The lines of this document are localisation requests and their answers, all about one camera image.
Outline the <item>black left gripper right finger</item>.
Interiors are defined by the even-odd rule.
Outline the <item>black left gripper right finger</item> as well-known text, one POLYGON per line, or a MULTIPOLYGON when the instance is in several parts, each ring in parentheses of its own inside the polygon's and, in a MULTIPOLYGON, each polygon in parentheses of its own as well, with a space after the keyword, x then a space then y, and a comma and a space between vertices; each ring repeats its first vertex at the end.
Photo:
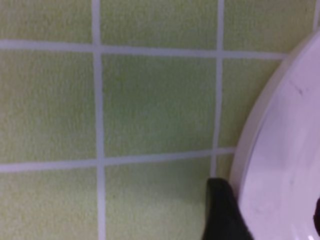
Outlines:
POLYGON ((320 229, 320 198, 316 202, 316 207, 313 215, 313 223, 315 229, 320 229))

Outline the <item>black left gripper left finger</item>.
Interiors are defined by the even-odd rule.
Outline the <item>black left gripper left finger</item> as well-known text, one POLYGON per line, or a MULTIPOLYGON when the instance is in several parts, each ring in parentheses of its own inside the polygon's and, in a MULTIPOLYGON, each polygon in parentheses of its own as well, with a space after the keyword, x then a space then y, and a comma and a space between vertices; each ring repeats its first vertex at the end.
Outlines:
POLYGON ((233 189, 223 178, 208 178, 203 240, 251 240, 233 189))

